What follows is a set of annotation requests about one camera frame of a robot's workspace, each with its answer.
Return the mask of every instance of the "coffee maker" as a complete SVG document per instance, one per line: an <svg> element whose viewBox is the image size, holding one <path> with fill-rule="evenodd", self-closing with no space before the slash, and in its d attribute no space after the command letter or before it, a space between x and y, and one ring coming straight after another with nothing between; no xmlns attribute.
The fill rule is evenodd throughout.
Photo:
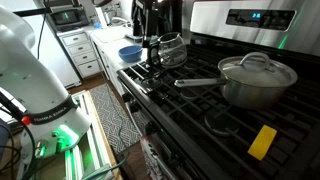
<svg viewBox="0 0 320 180"><path fill-rule="evenodd" d="M133 35L149 48L151 36L182 32L182 0L133 0Z"/></svg>

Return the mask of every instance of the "cabinet drawer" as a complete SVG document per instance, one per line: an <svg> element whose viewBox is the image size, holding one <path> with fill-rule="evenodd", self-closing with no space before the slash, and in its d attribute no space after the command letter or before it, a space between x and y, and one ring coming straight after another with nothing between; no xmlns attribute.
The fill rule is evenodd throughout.
<svg viewBox="0 0 320 180"><path fill-rule="evenodd" d="M73 35L73 36L69 36L69 37L64 37L64 38L62 38L62 40L66 46L70 46L73 44L87 41L88 38L85 33L81 33L81 34L77 34L77 35Z"/></svg>
<svg viewBox="0 0 320 180"><path fill-rule="evenodd" d="M96 54L93 51L91 51L91 52L88 52L85 54L81 54L79 56L74 56L73 59L74 59L74 62L77 65L79 65L79 64L83 64L83 63L86 63L89 61L93 61L93 60L97 59L97 57L96 57Z"/></svg>
<svg viewBox="0 0 320 180"><path fill-rule="evenodd" d="M84 43L84 44L80 44L80 45L77 45L77 46L70 47L68 49L69 49L71 54L78 54L78 53L81 53L81 52L85 52L85 51L91 50L92 48L91 48L91 45L89 43Z"/></svg>
<svg viewBox="0 0 320 180"><path fill-rule="evenodd" d="M100 72L97 61L92 61L86 64L82 64L78 66L78 69L83 78Z"/></svg>

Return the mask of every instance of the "black cast iron grate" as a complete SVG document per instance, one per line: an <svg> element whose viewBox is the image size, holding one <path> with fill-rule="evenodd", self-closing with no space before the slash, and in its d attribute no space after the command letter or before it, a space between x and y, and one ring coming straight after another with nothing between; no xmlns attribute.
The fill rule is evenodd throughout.
<svg viewBox="0 0 320 180"><path fill-rule="evenodd" d="M163 82L155 89L143 88L143 93L175 121L199 147L237 179L269 179L295 177L304 173L319 150L320 110L319 90L313 82L299 79L282 99L267 111L253 111L229 105L219 87L189 88L185 92L174 86L177 79L215 78L217 64L227 57L188 45L188 61L175 69L150 67L140 63L125 70L138 85L145 78ZM237 131L225 128L228 137L216 135L207 128L205 117L232 121ZM262 161L247 153L263 125L276 129L277 135Z"/></svg>

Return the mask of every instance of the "stainless steel pot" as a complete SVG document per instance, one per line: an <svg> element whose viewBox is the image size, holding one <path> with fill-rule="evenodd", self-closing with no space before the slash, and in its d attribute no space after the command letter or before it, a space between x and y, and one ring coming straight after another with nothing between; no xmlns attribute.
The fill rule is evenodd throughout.
<svg viewBox="0 0 320 180"><path fill-rule="evenodd" d="M181 88L221 85L221 93L230 104L266 109L298 79L293 69L260 52L223 59L218 68L221 72L218 79L182 79L176 80L175 85Z"/></svg>

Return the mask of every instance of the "striped rug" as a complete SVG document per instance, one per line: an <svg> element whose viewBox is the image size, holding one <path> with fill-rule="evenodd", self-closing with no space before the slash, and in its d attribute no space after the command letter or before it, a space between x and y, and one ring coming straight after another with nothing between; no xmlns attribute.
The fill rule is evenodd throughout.
<svg viewBox="0 0 320 180"><path fill-rule="evenodd" d="M114 96L107 84L89 90L93 103L98 112L104 132L109 144L113 147L116 154L125 150L118 136L121 121L122 129L120 136L127 147L139 141L139 135L122 106Z"/></svg>

